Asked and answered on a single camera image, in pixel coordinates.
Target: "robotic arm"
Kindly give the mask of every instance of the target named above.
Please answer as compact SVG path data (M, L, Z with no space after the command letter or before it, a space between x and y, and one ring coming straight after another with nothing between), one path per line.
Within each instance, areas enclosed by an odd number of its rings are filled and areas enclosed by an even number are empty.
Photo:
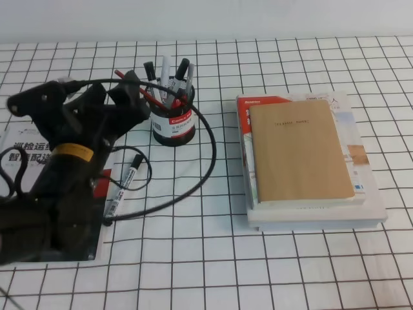
M134 71L125 79L139 82ZM93 204L96 181L115 141L149 118L137 83L120 83L108 92L96 83L64 104L71 93L67 85L50 81L8 100L13 115L33 119L52 155L30 192L16 184L17 196L0 198L1 265L85 259L93 227L103 219ZM105 105L106 95L115 105Z

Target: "marker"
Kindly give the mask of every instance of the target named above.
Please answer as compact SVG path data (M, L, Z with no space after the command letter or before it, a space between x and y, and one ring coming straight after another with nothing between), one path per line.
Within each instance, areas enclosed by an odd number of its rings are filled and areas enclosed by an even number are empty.
M188 100L191 100L191 95L192 95L192 79L194 78L194 68L195 68L195 65L193 63L190 63L188 67L188 77L186 78L186 87L185 87Z
M163 56L162 73L161 73L161 86L168 87L169 70L170 70L170 58L169 58L169 56ZM167 96L168 96L167 92L161 91L161 98L163 100L166 100Z
M137 169L139 168L142 161L142 155L135 155L135 158L129 168L128 176L122 184L123 187L129 188L130 182L132 182L132 180L134 179L135 173L137 172ZM113 216L115 214L117 207L122 204L123 198L125 197L125 191L125 189L119 190L110 207L105 211L104 217Z
M146 76L148 77L149 83L153 83L157 85L154 63L151 61L148 61L147 63L144 63L143 66L145 67ZM152 93L154 94L155 99L158 100L160 103L162 103L159 89L152 87Z
M177 92L178 89L181 87L181 82L185 75L185 72L189 66L189 60L187 58L182 59L181 64L179 65L178 69L176 70L174 80L172 84L169 86L169 89L173 92ZM170 109L172 103L174 102L175 97L171 94L168 95L165 101L165 106Z

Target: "brown notebook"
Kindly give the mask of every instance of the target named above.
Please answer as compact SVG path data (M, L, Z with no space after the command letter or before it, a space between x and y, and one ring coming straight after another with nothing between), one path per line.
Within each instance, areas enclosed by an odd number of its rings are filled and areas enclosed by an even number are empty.
M258 199L341 199L354 190L325 100L250 107Z

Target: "white wall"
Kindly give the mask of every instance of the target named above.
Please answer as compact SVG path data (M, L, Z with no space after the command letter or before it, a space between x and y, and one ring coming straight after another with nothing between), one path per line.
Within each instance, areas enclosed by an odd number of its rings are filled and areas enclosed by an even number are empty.
M0 43L413 34L411 0L0 0Z

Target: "black pen holder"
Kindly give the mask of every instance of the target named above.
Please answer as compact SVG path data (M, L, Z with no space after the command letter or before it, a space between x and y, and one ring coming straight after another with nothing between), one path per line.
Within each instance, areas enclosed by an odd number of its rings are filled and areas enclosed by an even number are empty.
M169 77L171 85L174 77ZM179 92L185 93L186 80L182 80ZM147 87L146 91L152 94L152 90ZM191 97L187 98L186 105L170 110L163 110L154 104L150 104L150 119L152 122L152 133L160 144L167 147L178 147L187 144L195 136L194 111L191 107L194 104L195 88L192 86Z

